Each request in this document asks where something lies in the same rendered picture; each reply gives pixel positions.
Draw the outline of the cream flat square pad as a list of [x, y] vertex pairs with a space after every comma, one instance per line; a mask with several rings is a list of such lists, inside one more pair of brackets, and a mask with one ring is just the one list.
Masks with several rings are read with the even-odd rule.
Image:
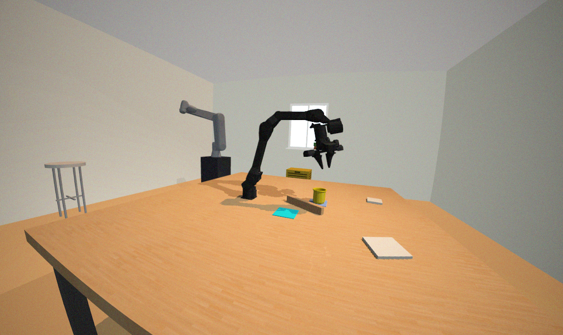
[[413, 258], [413, 256], [392, 237], [362, 237], [362, 239], [378, 259]]

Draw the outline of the cream flat square tile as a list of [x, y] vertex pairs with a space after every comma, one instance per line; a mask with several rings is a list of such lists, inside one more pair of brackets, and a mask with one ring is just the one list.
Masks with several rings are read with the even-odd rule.
[[373, 204], [383, 204], [381, 199], [372, 199], [368, 197], [368, 203], [373, 203]]

